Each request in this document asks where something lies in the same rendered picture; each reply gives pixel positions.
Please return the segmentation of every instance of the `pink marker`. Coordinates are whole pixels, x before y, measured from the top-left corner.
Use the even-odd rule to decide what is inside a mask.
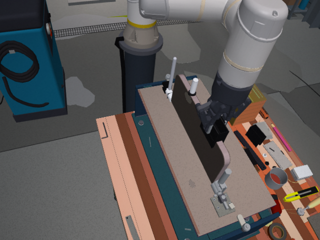
[[[276,128],[275,125],[271,124],[271,127],[273,128],[273,130],[275,131],[275,133],[279,136],[279,138],[281,139],[281,141],[283,142],[283,144],[285,145],[286,149],[288,149],[289,152],[291,152],[291,148],[289,147],[287,141],[281,136],[279,130]]]

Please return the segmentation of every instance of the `metal drain grate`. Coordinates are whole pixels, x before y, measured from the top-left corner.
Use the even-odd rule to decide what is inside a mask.
[[[166,21],[156,21],[157,26],[163,25],[174,25],[174,24],[191,24],[191,23],[201,23],[200,21],[178,21],[178,20],[166,20]],[[126,22],[111,23],[111,24],[102,24],[94,26],[83,26],[83,27],[74,27],[61,30],[54,30],[54,36],[56,38],[76,36],[81,34],[93,34],[100,32],[108,32],[115,30],[124,30],[126,27]]]

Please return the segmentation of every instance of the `yellow utility knife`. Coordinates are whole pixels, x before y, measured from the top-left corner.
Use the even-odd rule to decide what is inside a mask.
[[[317,193],[319,193],[319,189],[316,186],[313,186],[313,187],[303,189],[301,191],[290,193],[283,198],[283,201],[289,203],[289,202],[293,202],[298,199],[303,199],[305,197],[308,197]]]

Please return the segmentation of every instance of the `blue metal frame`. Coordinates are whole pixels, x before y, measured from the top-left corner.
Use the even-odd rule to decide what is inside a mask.
[[[197,76],[189,76],[186,79],[192,80],[196,77]],[[278,212],[271,214],[268,209],[264,210],[259,213],[261,219],[256,222],[254,222],[253,218],[250,217],[248,223],[251,226],[251,230],[248,232],[242,232],[240,224],[238,222],[234,222],[233,224],[212,231],[208,234],[199,237],[197,236],[197,232],[193,227],[188,211],[180,196],[176,182],[172,176],[158,138],[138,93],[138,89],[159,86],[162,85],[162,82],[164,81],[136,86],[136,109],[135,113],[132,114],[132,118],[178,240],[238,240],[241,238],[243,238],[242,240],[245,240],[259,234],[259,229],[280,216]],[[138,123],[140,120],[144,122],[142,126]]]

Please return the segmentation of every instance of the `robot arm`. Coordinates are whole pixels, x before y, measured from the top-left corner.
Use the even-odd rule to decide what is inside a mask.
[[[220,117],[227,123],[251,103],[249,93],[288,16],[282,0],[139,0],[139,11],[153,20],[221,22],[229,31],[211,97],[195,106],[207,134]]]

